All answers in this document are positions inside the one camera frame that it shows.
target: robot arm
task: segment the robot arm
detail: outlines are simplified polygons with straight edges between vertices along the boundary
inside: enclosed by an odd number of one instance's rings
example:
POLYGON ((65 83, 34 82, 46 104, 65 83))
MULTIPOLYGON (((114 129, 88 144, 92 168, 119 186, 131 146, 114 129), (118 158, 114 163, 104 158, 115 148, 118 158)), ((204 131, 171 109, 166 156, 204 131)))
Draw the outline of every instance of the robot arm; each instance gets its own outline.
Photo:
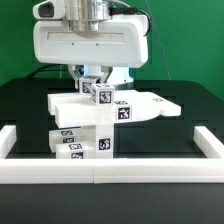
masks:
POLYGON ((102 0, 48 0, 33 8, 40 62, 141 67, 148 59, 145 15, 111 15, 102 0))

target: white foam barrier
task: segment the white foam barrier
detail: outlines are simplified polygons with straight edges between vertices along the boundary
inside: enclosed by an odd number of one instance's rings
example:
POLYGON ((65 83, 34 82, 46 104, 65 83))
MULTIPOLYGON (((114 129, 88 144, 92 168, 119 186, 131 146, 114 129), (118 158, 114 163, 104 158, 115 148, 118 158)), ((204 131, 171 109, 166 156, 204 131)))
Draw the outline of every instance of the white foam barrier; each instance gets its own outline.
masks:
POLYGON ((193 140, 207 158, 224 159, 224 145, 206 127, 195 127, 193 140))
POLYGON ((93 183, 91 160, 6 159, 0 161, 0 184, 93 183))
POLYGON ((94 183, 224 182, 219 159, 104 160, 94 166, 94 183))
POLYGON ((222 159, 7 159, 1 184, 224 183, 222 159))
POLYGON ((0 131, 0 159, 5 159, 16 142, 16 126, 6 125, 0 131))

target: white cube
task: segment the white cube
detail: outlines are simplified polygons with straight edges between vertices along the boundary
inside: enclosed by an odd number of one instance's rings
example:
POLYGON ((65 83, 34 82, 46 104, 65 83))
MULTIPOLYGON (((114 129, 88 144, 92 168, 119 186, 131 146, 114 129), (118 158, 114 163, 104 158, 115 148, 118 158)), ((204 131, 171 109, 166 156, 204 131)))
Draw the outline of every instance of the white cube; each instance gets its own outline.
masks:
POLYGON ((99 77, 82 76, 79 78, 79 92, 80 94, 91 95, 91 85, 97 83, 99 77))
POLYGON ((92 84, 91 97, 96 106, 113 105, 115 87, 109 84, 92 84))
POLYGON ((96 151, 93 142, 75 142, 56 146, 56 159, 95 159, 96 151))

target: stacked blocks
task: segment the stacked blocks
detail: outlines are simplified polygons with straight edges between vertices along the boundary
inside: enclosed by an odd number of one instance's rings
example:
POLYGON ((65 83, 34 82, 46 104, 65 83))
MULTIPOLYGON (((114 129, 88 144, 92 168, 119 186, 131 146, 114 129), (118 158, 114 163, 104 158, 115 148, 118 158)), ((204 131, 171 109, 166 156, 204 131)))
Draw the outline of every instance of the stacked blocks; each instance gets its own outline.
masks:
POLYGON ((80 94, 91 95, 91 85, 97 83, 98 77, 94 76, 82 76, 79 78, 79 90, 80 94))

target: white block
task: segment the white block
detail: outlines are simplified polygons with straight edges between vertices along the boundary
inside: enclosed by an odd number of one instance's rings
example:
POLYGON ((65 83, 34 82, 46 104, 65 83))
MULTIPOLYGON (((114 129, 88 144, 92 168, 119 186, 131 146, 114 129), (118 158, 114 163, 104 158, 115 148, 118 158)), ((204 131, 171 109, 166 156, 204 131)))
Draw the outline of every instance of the white block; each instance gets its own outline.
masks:
POLYGON ((95 144, 93 142, 75 142, 56 146, 56 159, 95 159, 95 144))
POLYGON ((95 127, 87 126, 49 131, 49 145, 53 153, 56 152, 56 145, 77 141, 95 141, 95 127))
POLYGON ((208 158, 224 159, 224 145, 206 127, 195 127, 194 142, 208 158))
POLYGON ((6 125, 0 131, 0 159, 5 159, 16 142, 16 126, 6 125))
POLYGON ((115 87, 109 84, 92 84, 91 98, 96 106, 108 106, 114 103, 115 87))
POLYGON ((96 126, 96 159, 113 159, 114 125, 96 126))
POLYGON ((48 111, 51 115, 55 115, 56 104, 66 103, 88 103, 90 97, 83 96, 79 93, 62 93, 48 95, 48 111))
POLYGON ((91 85, 95 84, 99 80, 99 77, 94 76, 82 76, 79 78, 79 92, 80 94, 91 95, 91 85))

